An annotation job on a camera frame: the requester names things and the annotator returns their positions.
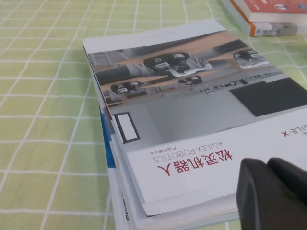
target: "black object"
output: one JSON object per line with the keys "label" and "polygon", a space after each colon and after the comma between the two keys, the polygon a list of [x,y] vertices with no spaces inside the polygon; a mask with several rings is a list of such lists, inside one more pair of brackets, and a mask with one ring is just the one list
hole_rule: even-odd
{"label": "black object", "polygon": [[186,77],[184,79],[179,79],[178,82],[191,86],[191,85],[201,84],[202,79],[200,76],[192,76],[192,77]]}
{"label": "black object", "polygon": [[242,230],[307,229],[307,173],[282,159],[243,159],[236,201]]}
{"label": "black object", "polygon": [[248,82],[245,79],[240,79],[239,82],[241,82],[243,85],[248,85]]}
{"label": "black object", "polygon": [[230,92],[254,116],[307,105],[307,91],[291,78],[269,83],[262,81],[230,90]]}
{"label": "black object", "polygon": [[168,63],[170,66],[185,66],[186,60],[190,58],[187,53],[176,54],[161,54],[159,56],[151,57],[144,60],[144,65],[154,71],[168,70]]}
{"label": "black object", "polygon": [[111,85],[110,89],[116,93],[117,95],[121,93],[130,93],[130,92],[137,92],[139,87],[142,85],[139,81],[134,82],[124,82],[118,85]]}
{"label": "black object", "polygon": [[255,50],[242,50],[239,52],[236,52],[234,54],[234,58],[239,58],[245,61],[251,61],[253,59],[253,55],[257,54]]}

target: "book stack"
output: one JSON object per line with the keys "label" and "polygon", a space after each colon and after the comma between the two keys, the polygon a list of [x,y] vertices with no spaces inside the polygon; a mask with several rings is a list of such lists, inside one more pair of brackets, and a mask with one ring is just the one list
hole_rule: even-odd
{"label": "book stack", "polygon": [[83,46],[118,230],[237,219],[243,158],[307,170],[307,91],[215,20]]}
{"label": "book stack", "polygon": [[307,35],[307,0],[222,0],[251,37]]}

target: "tablecloth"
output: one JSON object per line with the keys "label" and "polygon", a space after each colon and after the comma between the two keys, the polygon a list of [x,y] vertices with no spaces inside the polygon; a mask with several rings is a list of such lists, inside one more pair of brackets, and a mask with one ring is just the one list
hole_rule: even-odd
{"label": "tablecloth", "polygon": [[82,38],[209,18],[307,89],[307,38],[249,38],[220,0],[0,0],[0,230],[115,228]]}

